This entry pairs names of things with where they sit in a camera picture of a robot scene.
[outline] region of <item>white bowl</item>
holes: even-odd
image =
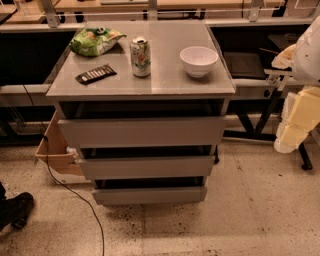
[[[216,51],[202,47],[192,46],[180,52],[184,70],[192,77],[199,78],[208,74],[219,59]]]

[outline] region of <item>aluminum can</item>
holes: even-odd
[[[131,65],[135,76],[147,76],[151,72],[150,45],[142,36],[134,38],[130,43]]]

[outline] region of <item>gray countertop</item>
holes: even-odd
[[[215,49],[202,21],[112,21],[89,23],[86,27],[108,27],[127,35],[107,53],[84,57],[70,53],[58,73],[48,97],[59,100],[105,100],[161,97],[225,97],[235,87],[221,59],[201,79],[191,78],[183,70],[180,52],[189,46]],[[135,77],[131,69],[130,42],[144,36],[151,47],[151,75]],[[108,63],[117,75],[90,85],[81,85],[75,77]]]

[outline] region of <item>black shoe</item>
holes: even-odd
[[[33,196],[24,192],[15,198],[0,201],[0,231],[11,223],[17,229],[23,229],[34,206]]]

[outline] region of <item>electrical cord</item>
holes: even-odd
[[[241,4],[241,18],[243,18],[243,9],[244,9],[244,0],[242,0],[242,4]]]
[[[23,85],[23,88],[25,89],[26,93],[28,94],[32,106],[35,108],[35,105],[34,105],[34,102],[33,102],[33,100],[32,100],[32,97],[31,97],[31,95],[29,94],[29,92],[28,92],[27,88],[25,87],[25,85]],[[43,126],[43,127],[45,128],[45,130],[46,130],[46,127],[44,126],[42,120],[40,120],[40,121],[41,121],[42,126]],[[105,250],[105,245],[104,245],[104,232],[103,232],[103,228],[102,228],[101,222],[100,222],[100,220],[99,220],[99,218],[98,218],[95,210],[93,209],[92,205],[90,204],[90,202],[89,202],[88,200],[84,199],[84,198],[83,198],[81,195],[79,195],[77,192],[75,192],[74,190],[72,190],[71,188],[69,188],[68,186],[66,186],[65,184],[61,183],[58,179],[56,179],[56,178],[54,177],[54,175],[52,174],[52,172],[51,172],[51,170],[50,170],[50,166],[49,166],[49,139],[48,139],[48,137],[47,137],[46,135],[43,135],[43,140],[46,142],[46,145],[47,145],[47,148],[46,148],[46,151],[47,151],[47,152],[46,152],[46,164],[47,164],[47,168],[48,168],[48,171],[49,171],[49,174],[51,175],[51,177],[52,177],[58,184],[62,185],[64,188],[66,188],[66,189],[69,190],[70,192],[72,192],[72,193],[74,193],[75,195],[77,195],[81,200],[83,200],[85,203],[87,203],[87,204],[90,206],[90,208],[91,208],[91,210],[92,210],[92,212],[93,212],[93,215],[94,215],[94,217],[96,218],[96,220],[97,220],[97,222],[98,222],[98,225],[99,225],[99,227],[100,227],[100,230],[101,230],[102,256],[104,256],[104,250]]]
[[[22,86],[23,86],[23,88],[25,89],[25,91],[26,91],[26,93],[27,93],[27,95],[28,95],[28,97],[29,97],[29,99],[30,99],[30,101],[31,101],[32,107],[35,109],[35,105],[34,105],[34,102],[33,102],[33,100],[32,100],[32,97],[31,97],[30,93],[28,92],[28,90],[27,90],[27,88],[26,88],[26,86],[25,86],[24,84],[23,84]],[[39,114],[38,114],[38,111],[35,111],[35,113],[36,113],[36,115],[38,116],[38,120],[40,120],[41,125],[42,125],[42,127],[44,128],[44,131],[47,130],[47,128],[46,128],[45,125],[43,124],[43,122],[42,122],[42,120],[41,120],[41,118],[40,118],[40,116],[39,116]]]

